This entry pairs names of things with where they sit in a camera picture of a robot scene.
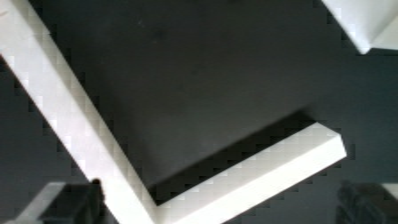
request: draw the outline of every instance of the white frame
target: white frame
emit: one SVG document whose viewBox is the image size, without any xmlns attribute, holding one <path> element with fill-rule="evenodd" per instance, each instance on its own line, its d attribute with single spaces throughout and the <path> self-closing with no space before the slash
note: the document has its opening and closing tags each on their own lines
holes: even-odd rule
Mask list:
<svg viewBox="0 0 398 224">
<path fill-rule="evenodd" d="M 317 123 L 156 206 L 26 0 L 0 0 L 0 54 L 120 224 L 222 223 L 346 156 Z"/>
</svg>

